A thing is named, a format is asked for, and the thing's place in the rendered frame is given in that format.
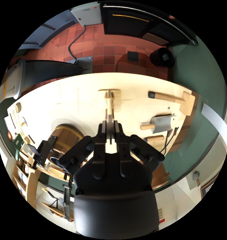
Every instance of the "light wood tabletop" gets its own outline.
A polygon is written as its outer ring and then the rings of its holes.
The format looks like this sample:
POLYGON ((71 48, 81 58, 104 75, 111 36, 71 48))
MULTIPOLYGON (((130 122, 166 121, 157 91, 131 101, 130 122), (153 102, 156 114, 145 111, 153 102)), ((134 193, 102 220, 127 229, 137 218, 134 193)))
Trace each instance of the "light wood tabletop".
MULTIPOLYGON (((85 136, 94 137, 98 126, 105 120, 104 94, 100 90, 112 89, 115 99, 112 103, 114 119, 121 123, 125 135, 138 135, 144 139, 160 137, 156 142, 148 142, 161 151, 165 146, 167 131, 152 133, 151 129, 141 130, 140 126, 150 124, 152 117, 160 115, 176 115, 171 119, 173 129, 168 141, 179 127, 177 134, 167 146, 171 148, 181 130, 185 115, 180 112, 180 104, 160 99, 151 99, 148 92, 165 94, 182 99, 183 92, 191 94, 191 90, 159 78, 129 73, 94 73, 64 78, 24 95, 8 108, 8 114, 18 126, 22 138, 31 136, 39 146, 42 140, 48 140, 59 124, 69 124, 79 129, 85 136), (21 104, 19 114, 15 113, 15 104, 21 104), (27 125, 21 127, 18 119, 25 118, 27 125)), ((106 152, 117 152, 116 144, 106 144, 106 152)))

